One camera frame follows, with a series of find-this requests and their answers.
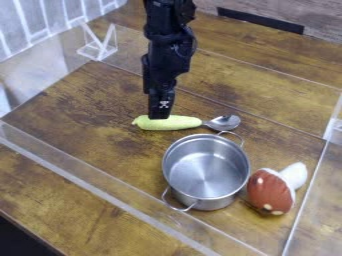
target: wooden surface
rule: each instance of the wooden surface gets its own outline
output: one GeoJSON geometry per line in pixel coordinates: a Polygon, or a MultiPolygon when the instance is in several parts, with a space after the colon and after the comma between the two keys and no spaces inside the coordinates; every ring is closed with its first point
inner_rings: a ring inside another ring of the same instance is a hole
{"type": "Polygon", "coordinates": [[[288,21],[305,26],[305,34],[322,38],[328,41],[342,43],[341,11],[340,1],[318,0],[195,0],[199,9],[211,14],[218,13],[217,8],[223,7],[288,21]]]}
{"type": "MultiPolygon", "coordinates": [[[[109,20],[141,30],[142,14],[142,5],[131,1],[92,25],[102,33],[109,20]]],[[[314,40],[308,41],[306,48],[305,39],[288,33],[207,15],[199,17],[194,30],[203,50],[194,57],[191,73],[182,76],[174,114],[203,120],[238,114],[243,122],[237,133],[246,140],[251,170],[281,170],[302,161],[310,180],[325,146],[321,137],[341,93],[342,79],[336,68],[341,48],[314,40]],[[253,36],[257,28],[258,40],[253,36]],[[242,35],[253,39],[242,42],[242,35]],[[265,65],[269,61],[277,63],[273,70],[265,65]],[[312,64],[326,72],[312,71],[312,64]],[[308,80],[308,72],[317,82],[308,80]]],[[[210,131],[139,130],[131,122],[146,113],[146,103],[141,76],[91,62],[7,115],[4,121],[161,198],[167,186],[161,170],[167,147],[186,135],[210,131]]],[[[175,238],[6,148],[0,163],[3,213],[66,254],[194,255],[194,249],[175,238]]],[[[262,252],[278,255],[308,185],[297,193],[296,208],[280,218],[257,214],[242,198],[223,210],[190,214],[262,252]]],[[[334,198],[328,202],[328,207],[336,209],[334,198]]],[[[313,246],[305,238],[310,225],[305,222],[301,227],[297,255],[306,255],[313,246]]]]}

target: toy mushroom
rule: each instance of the toy mushroom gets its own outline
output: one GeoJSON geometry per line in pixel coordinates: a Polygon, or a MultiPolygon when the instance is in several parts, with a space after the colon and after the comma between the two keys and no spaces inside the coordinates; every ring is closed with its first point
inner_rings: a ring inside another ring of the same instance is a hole
{"type": "Polygon", "coordinates": [[[296,204],[296,190],[304,186],[308,169],[304,163],[294,163],[281,172],[259,169],[250,177],[247,193],[251,205],[273,215],[288,213],[296,204]]]}

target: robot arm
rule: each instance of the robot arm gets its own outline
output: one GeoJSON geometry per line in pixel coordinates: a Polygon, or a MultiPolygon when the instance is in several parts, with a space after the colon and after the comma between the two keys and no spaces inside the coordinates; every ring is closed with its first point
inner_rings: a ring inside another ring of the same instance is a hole
{"type": "Polygon", "coordinates": [[[194,20],[193,0],[145,0],[145,36],[149,53],[142,57],[150,119],[167,119],[175,100],[177,77],[189,72],[197,38],[187,23],[194,20]]]}

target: white mushroom stem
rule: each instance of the white mushroom stem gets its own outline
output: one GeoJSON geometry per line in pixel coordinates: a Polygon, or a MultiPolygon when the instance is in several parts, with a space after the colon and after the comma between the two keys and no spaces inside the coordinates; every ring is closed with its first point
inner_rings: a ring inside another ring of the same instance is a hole
{"type": "Polygon", "coordinates": [[[285,180],[288,186],[297,190],[308,180],[306,165],[301,162],[292,164],[280,172],[280,177],[285,180]]]}

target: wooden table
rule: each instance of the wooden table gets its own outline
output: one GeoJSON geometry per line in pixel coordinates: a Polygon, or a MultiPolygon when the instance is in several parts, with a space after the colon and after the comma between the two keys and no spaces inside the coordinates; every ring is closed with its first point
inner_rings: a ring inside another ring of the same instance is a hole
{"type": "MultiPolygon", "coordinates": [[[[137,0],[91,25],[102,35],[109,22],[141,31],[143,21],[143,7],[137,0]]],[[[237,133],[246,140],[253,171],[261,167],[281,170],[302,161],[310,181],[341,94],[342,46],[205,14],[198,15],[193,28],[201,50],[191,72],[179,79],[174,114],[205,120],[227,113],[238,114],[243,122],[237,133]]],[[[135,56],[138,52],[133,49],[131,54],[135,56]]],[[[167,147],[186,135],[209,130],[139,130],[131,122],[146,113],[146,102],[141,76],[104,63],[90,62],[3,120],[161,198],[167,186],[161,170],[167,147]]],[[[62,253],[201,254],[191,243],[162,232],[32,160],[4,146],[0,150],[2,213],[62,253]]],[[[322,184],[326,193],[338,189],[332,189],[328,182],[322,184]]],[[[190,214],[257,251],[278,255],[308,188],[309,182],[297,193],[296,208],[278,218],[257,214],[243,198],[223,210],[190,214]]],[[[341,211],[340,201],[336,196],[328,198],[325,207],[341,211]]],[[[332,225],[341,225],[333,218],[332,221],[332,225]]],[[[318,224],[313,227],[310,219],[301,225],[298,234],[296,255],[318,253],[317,237],[341,239],[341,231],[332,236],[332,230],[318,224]]],[[[227,253],[257,253],[245,249],[234,251],[233,248],[227,253]]]]}

